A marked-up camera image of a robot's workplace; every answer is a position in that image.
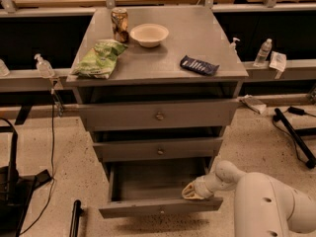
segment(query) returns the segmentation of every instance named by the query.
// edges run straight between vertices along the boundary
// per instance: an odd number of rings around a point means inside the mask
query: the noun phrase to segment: drawer knob
[[[156,118],[157,118],[157,120],[162,120],[165,117],[164,117],[164,115],[162,113],[159,112],[159,113],[156,114]]]
[[[163,155],[163,154],[165,153],[165,151],[164,151],[163,149],[159,148],[158,151],[157,151],[157,153],[158,153],[159,155]]]

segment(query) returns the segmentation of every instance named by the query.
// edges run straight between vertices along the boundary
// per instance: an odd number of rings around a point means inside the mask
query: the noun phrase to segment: soap dispenser
[[[237,38],[233,38],[233,42],[230,43],[230,47],[231,47],[232,49],[234,49],[235,52],[237,52],[237,50],[236,50],[236,41],[240,41],[240,40],[237,39]]]
[[[42,78],[50,78],[54,76],[55,72],[53,71],[49,61],[43,59],[39,53],[36,54],[34,59],[38,61],[37,69]]]

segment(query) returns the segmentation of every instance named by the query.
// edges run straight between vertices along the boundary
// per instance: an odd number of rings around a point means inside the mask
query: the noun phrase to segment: cabinet
[[[111,39],[110,10],[96,11],[73,66],[96,40]],[[222,198],[182,199],[182,189],[207,173],[238,106],[247,72],[205,7],[127,8],[129,28],[165,26],[159,46],[133,39],[108,80],[69,75],[81,120],[94,141],[110,188],[104,217],[219,209]],[[213,77],[180,67],[185,56],[220,64]]]

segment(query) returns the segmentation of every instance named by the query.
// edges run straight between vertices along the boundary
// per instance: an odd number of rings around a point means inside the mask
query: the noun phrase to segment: speckled floor
[[[19,133],[17,165],[21,176],[32,175],[50,167],[51,110],[33,109]],[[316,106],[302,106],[316,115]],[[263,172],[309,194],[316,199],[316,169],[309,170],[295,155],[292,140],[272,124],[275,107],[258,115],[241,107],[226,128],[224,142],[214,164],[232,161],[247,172]],[[316,127],[316,118],[285,114],[295,128]],[[40,220],[23,236],[69,236],[73,202],[80,199],[84,213],[80,218],[79,237],[101,236],[198,236],[233,237],[233,192],[221,192],[224,198],[218,211],[185,215],[160,215],[104,219],[98,209],[107,203],[108,181],[76,112],[54,119],[55,184],[52,198]],[[316,137],[306,140],[316,152]],[[40,214],[50,184],[34,192],[24,229]],[[316,237],[316,232],[291,237]]]

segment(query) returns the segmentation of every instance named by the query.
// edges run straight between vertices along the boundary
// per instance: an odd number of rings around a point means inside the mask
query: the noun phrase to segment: bowl
[[[160,25],[143,24],[133,28],[129,34],[141,46],[155,47],[168,36],[169,31]]]

